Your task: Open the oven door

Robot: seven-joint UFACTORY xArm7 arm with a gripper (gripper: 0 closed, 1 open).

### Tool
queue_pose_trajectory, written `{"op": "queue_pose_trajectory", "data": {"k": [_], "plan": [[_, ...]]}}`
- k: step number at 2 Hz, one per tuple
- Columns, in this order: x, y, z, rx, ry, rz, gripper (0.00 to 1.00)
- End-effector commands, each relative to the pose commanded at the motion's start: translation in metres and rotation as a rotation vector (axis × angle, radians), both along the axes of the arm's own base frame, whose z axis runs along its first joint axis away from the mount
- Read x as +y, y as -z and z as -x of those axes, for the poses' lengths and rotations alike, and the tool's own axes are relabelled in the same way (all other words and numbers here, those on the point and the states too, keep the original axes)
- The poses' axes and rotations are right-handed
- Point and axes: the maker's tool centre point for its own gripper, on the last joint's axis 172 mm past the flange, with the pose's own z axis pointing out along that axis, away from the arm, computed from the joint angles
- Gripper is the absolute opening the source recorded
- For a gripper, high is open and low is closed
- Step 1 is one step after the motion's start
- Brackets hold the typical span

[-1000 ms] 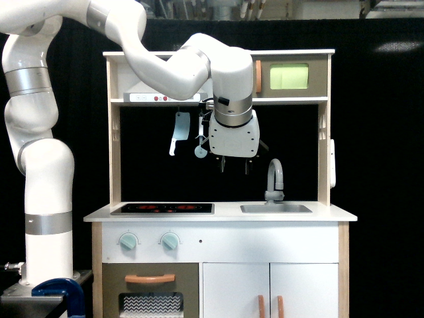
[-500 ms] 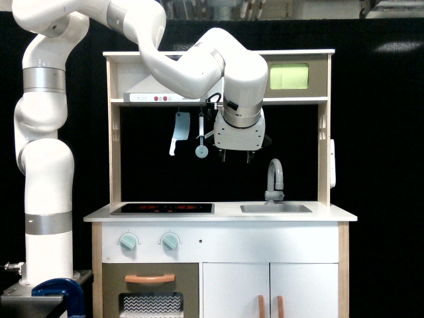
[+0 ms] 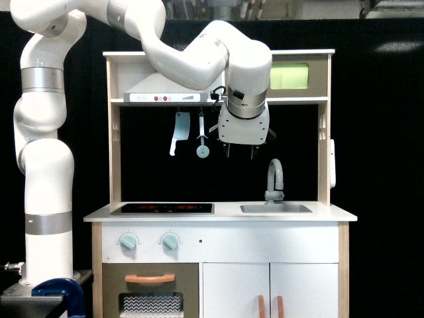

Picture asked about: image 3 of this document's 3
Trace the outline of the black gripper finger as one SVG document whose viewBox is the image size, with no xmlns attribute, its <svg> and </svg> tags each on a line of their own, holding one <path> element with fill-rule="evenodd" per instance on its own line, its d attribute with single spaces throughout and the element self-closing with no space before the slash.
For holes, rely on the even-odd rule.
<svg viewBox="0 0 424 318">
<path fill-rule="evenodd" d="M 255 156 L 258 154 L 258 151 L 260 149 L 260 145 L 252 145 L 250 149 L 250 159 L 255 159 Z"/>
<path fill-rule="evenodd" d="M 226 158 L 229 157 L 230 147 L 231 147 L 231 145 L 229 143 L 223 144 L 223 152 L 224 152 Z"/>
</svg>

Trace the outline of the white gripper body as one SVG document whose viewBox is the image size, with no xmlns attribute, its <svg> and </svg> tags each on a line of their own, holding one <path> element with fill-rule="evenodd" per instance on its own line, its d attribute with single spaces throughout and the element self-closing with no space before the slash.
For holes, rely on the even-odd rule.
<svg viewBox="0 0 424 318">
<path fill-rule="evenodd" d="M 224 103 L 221 106 L 218 123 L 209 129 L 209 134 L 229 144 L 261 145 L 276 139 L 276 133 L 269 127 L 270 114 L 265 103 L 263 112 L 253 119 L 233 116 Z"/>
</svg>

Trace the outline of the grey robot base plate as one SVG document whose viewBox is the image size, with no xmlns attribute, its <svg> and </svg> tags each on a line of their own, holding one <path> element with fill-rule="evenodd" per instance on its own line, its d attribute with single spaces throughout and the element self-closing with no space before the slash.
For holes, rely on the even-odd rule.
<svg viewBox="0 0 424 318">
<path fill-rule="evenodd" d="M 84 292 L 85 316 L 93 317 L 91 270 L 74 272 L 73 279 Z M 65 317 L 66 299 L 62 295 L 31 296 L 32 286 L 19 282 L 1 292 L 1 317 Z"/>
</svg>

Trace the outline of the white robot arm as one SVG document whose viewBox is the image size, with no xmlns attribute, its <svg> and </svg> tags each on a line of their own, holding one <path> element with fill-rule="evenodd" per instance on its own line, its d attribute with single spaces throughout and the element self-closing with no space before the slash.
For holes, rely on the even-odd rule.
<svg viewBox="0 0 424 318">
<path fill-rule="evenodd" d="M 73 276 L 74 157 L 58 138 L 66 120 L 64 59 L 93 17 L 140 40 L 155 70 L 188 89 L 222 73 L 255 110 L 265 106 L 272 54 L 225 21 L 210 22 L 182 51 L 161 41 L 161 1 L 11 1 L 14 22 L 32 33 L 21 55 L 23 93 L 13 113 L 15 153 L 25 176 L 26 282 Z"/>
</svg>

